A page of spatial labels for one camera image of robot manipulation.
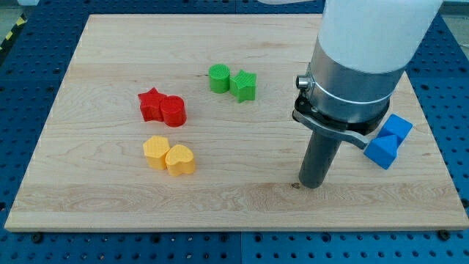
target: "wooden board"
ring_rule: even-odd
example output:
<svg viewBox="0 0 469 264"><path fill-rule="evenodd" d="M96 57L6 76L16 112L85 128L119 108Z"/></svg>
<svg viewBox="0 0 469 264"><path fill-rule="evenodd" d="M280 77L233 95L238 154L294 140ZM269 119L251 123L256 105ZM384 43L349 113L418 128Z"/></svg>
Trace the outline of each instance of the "wooden board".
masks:
<svg viewBox="0 0 469 264"><path fill-rule="evenodd" d="M390 112L414 124L389 170L343 143L324 184L293 188L311 131L292 120L319 15L91 15L6 228L13 232L437 230L468 227L412 87ZM258 74L255 101L209 90L210 65ZM143 122L137 94L180 95L180 128ZM169 137L194 175L147 166Z"/></svg>

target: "green cylinder block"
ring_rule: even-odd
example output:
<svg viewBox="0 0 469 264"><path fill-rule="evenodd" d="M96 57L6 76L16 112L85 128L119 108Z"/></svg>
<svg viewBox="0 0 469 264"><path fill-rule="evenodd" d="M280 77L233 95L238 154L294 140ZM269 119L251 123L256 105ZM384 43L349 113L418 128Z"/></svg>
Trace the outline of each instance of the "green cylinder block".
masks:
<svg viewBox="0 0 469 264"><path fill-rule="evenodd" d="M224 93L229 90L229 67L222 64L213 65L208 70L210 77L210 89L216 93Z"/></svg>

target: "blue block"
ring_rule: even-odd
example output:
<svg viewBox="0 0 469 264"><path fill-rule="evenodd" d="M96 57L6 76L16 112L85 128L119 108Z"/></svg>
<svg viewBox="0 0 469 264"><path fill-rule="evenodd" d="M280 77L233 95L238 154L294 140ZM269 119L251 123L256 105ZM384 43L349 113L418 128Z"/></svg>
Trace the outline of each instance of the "blue block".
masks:
<svg viewBox="0 0 469 264"><path fill-rule="evenodd" d="M397 147L397 136L384 136L373 139L364 154L383 169L388 169L397 157Z"/></svg>
<svg viewBox="0 0 469 264"><path fill-rule="evenodd" d="M412 123L395 114L392 114L384 123L381 131L378 133L377 138L395 135L397 136L397 147L399 147L404 141L405 137L409 134L412 126Z"/></svg>

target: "white object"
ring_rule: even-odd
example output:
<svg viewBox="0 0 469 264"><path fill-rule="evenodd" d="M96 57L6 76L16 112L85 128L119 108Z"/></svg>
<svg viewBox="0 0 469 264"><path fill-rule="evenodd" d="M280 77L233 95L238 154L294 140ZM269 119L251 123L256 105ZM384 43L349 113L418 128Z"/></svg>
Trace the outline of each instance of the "white object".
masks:
<svg viewBox="0 0 469 264"><path fill-rule="evenodd" d="M19 5L37 5L39 3L39 0L18 0Z"/></svg>
<svg viewBox="0 0 469 264"><path fill-rule="evenodd" d="M398 70L412 59L442 3L443 0L327 0L319 42L331 59L354 70Z"/></svg>

